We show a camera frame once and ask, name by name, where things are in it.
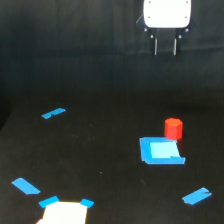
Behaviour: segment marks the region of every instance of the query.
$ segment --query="black backdrop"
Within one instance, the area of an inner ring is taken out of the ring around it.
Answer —
[[[192,1],[195,26],[179,58],[174,30],[159,31],[153,58],[135,24],[142,7],[142,0],[0,1],[1,97],[222,91],[224,2]]]

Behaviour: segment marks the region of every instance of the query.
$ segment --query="white square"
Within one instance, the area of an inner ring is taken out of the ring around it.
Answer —
[[[153,159],[180,157],[176,142],[151,142],[150,147]]]
[[[44,224],[85,224],[87,207],[74,202],[55,202],[46,207]]]

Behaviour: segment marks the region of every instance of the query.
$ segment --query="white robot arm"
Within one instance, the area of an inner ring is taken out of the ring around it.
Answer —
[[[157,54],[156,29],[175,28],[174,55],[180,45],[182,31],[188,32],[191,18],[191,0],[144,0],[143,15],[136,22],[144,20],[145,31],[150,31],[150,41]]]

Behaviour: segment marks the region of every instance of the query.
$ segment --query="blue tape piece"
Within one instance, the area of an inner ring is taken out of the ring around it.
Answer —
[[[66,110],[65,109],[62,109],[62,108],[58,108],[56,110],[53,110],[49,113],[46,113],[46,114],[43,114],[42,117],[45,118],[45,119],[49,119],[52,115],[58,115],[58,114],[61,114],[63,112],[65,112]]]
[[[141,159],[147,164],[162,165],[162,164],[185,164],[184,157],[170,156],[170,158],[153,158],[151,151],[151,143],[166,143],[177,141],[169,140],[166,137],[144,137],[140,138]]]
[[[94,204],[93,201],[87,200],[87,199],[82,199],[80,202],[81,205],[85,205],[87,208],[91,208]]]
[[[206,188],[202,187],[201,189],[194,191],[193,193],[183,197],[184,203],[194,205],[197,202],[211,196],[212,194]]]
[[[51,197],[51,198],[48,198],[44,201],[41,201],[39,202],[39,205],[42,207],[42,208],[45,208],[46,206],[50,205],[50,204],[53,204],[55,202],[58,202],[59,199],[57,198],[57,196],[54,196],[54,197]]]
[[[14,186],[19,188],[25,194],[39,194],[40,191],[23,178],[18,178],[12,182]]]

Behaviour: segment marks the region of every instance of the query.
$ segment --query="red cube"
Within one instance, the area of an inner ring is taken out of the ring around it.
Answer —
[[[182,138],[183,123],[180,119],[169,118],[165,120],[165,137],[170,140]]]

